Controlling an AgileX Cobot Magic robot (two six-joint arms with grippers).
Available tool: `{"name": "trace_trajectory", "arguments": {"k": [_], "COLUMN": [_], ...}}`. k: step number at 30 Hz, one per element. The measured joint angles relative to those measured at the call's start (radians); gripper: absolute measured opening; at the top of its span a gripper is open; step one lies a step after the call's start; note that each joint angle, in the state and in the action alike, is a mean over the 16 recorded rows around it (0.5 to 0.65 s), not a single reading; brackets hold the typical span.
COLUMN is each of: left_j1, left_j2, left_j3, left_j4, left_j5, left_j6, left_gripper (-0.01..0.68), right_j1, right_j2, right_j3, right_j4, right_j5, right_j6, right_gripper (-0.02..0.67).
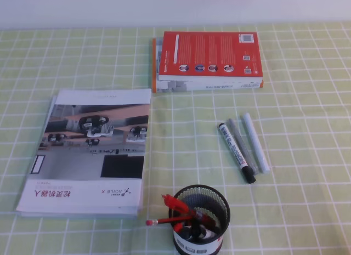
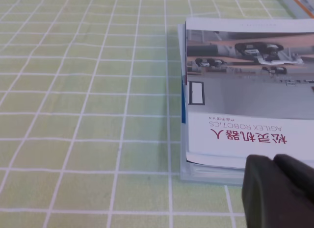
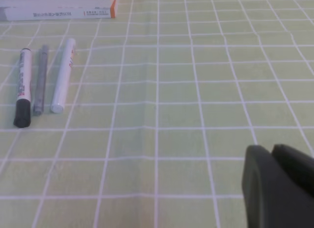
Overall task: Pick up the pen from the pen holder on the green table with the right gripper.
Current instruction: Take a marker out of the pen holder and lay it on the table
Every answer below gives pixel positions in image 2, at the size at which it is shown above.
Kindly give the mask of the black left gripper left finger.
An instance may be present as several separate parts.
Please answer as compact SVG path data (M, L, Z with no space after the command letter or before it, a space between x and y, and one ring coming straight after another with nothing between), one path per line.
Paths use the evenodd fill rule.
M273 159L246 159L242 202L249 228L312 228L314 201L294 186Z

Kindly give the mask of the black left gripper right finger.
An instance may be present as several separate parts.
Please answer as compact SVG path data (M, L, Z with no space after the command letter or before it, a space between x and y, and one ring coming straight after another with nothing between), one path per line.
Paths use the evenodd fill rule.
M287 154L277 154L273 161L294 186L304 192L310 201L314 200L314 169L312 167Z

